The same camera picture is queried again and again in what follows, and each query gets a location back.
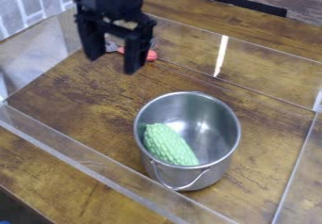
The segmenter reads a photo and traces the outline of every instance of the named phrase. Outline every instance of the metal pot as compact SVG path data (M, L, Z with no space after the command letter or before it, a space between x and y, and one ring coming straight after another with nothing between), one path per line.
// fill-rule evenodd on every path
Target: metal pot
M158 159L144 148L146 124L167 124L186 140L199 165L185 167ZM241 124L233 110L201 92L174 92L152 100L135 119L135 139L148 175L175 191L191 191L217 183L229 168L241 139Z

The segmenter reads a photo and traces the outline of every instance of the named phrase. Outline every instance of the bitter melon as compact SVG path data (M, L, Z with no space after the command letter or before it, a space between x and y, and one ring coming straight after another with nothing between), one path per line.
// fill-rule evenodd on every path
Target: bitter melon
M164 162L181 166L199 165L195 153L181 135L164 124L146 125L144 146Z

